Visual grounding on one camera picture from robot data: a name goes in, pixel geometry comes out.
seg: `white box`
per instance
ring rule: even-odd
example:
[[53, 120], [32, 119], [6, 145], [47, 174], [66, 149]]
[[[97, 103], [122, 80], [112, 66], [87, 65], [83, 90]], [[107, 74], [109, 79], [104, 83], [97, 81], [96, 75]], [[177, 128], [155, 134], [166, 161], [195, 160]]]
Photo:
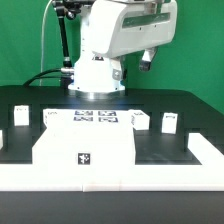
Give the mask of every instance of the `white box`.
[[176, 134], [177, 116], [175, 113], [164, 113], [162, 121], [162, 133]]
[[3, 147], [3, 134], [2, 134], [2, 130], [0, 130], [0, 150]]
[[90, 112], [58, 110], [58, 115], [52, 118], [55, 122], [47, 122], [47, 130], [32, 149], [33, 164], [55, 167], [55, 172], [67, 167], [84, 176], [90, 170], [122, 172], [134, 165], [135, 144], [129, 112]]
[[14, 107], [14, 125], [15, 126], [29, 125], [29, 106], [20, 105]]
[[141, 110], [129, 110], [135, 130], [149, 130], [150, 117]]

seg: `green backdrop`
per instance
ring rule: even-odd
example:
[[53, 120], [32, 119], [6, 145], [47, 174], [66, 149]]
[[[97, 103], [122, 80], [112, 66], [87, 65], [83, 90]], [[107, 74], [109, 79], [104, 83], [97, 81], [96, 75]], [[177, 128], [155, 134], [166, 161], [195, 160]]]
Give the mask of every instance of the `green backdrop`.
[[[3, 1], [0, 14], [0, 85], [22, 84], [40, 72], [41, 24], [48, 0]], [[224, 1], [178, 0], [172, 43], [159, 48], [150, 72], [127, 56], [128, 88], [187, 90], [224, 113]], [[79, 19], [66, 21], [72, 60], [79, 57]], [[47, 16], [45, 69], [61, 67], [58, 22]]]

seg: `white platform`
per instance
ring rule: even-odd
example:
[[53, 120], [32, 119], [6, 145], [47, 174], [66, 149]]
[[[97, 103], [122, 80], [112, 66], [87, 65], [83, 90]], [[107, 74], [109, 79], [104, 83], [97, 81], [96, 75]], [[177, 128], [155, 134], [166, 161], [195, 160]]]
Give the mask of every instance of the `white platform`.
[[126, 164], [122, 172], [116, 162], [106, 169], [47, 160], [33, 165], [0, 165], [0, 190], [223, 191], [224, 156], [198, 133], [189, 134], [188, 148], [201, 165]]

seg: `table surface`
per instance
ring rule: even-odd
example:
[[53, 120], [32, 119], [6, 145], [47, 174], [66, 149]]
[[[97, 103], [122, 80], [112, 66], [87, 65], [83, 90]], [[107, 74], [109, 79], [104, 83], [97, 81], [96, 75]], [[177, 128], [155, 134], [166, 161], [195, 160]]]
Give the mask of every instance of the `table surface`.
[[[15, 105], [30, 106], [30, 125], [15, 127]], [[0, 87], [0, 163], [32, 163], [32, 146], [45, 130], [45, 108], [128, 110], [150, 115], [149, 131], [135, 131], [136, 164], [198, 164], [187, 149], [199, 132], [224, 152], [224, 116], [185, 91], [128, 90], [127, 96], [89, 101], [58, 87]], [[178, 113], [176, 135], [161, 134], [164, 112]], [[222, 192], [1, 192], [2, 223], [223, 223]]]

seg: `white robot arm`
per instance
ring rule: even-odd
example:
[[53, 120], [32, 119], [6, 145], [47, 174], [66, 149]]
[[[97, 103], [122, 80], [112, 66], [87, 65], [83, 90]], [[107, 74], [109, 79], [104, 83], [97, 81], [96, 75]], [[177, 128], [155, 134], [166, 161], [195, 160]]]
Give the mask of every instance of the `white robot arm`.
[[172, 41], [177, 17], [176, 1], [97, 0], [91, 10], [91, 49], [115, 58]]
[[96, 0], [91, 5], [85, 2], [80, 8], [81, 52], [74, 65], [70, 93], [90, 99], [123, 95], [125, 55], [145, 50], [140, 70], [150, 69], [156, 47], [173, 39], [176, 1]]

